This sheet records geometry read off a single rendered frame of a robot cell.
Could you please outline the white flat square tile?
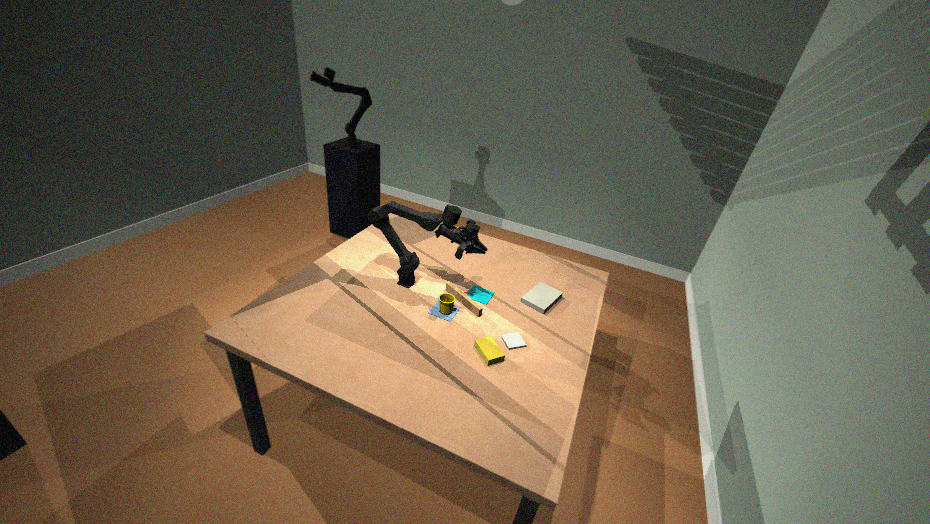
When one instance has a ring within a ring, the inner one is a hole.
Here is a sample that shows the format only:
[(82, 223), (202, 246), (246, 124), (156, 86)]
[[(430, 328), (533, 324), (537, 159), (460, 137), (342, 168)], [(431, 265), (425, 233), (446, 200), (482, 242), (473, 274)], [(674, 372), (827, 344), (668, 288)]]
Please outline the white flat square tile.
[(508, 350), (526, 347), (526, 343), (524, 342), (519, 332), (502, 334), (501, 338), (506, 344)]

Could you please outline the olive yellow flat block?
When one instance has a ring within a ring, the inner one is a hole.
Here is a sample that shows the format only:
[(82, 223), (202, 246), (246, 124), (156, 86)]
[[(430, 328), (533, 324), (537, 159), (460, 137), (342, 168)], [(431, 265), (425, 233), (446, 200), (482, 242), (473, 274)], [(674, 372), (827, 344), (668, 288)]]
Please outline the olive yellow flat block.
[(504, 361), (504, 353), (491, 336), (476, 339), (474, 346), (487, 366)]

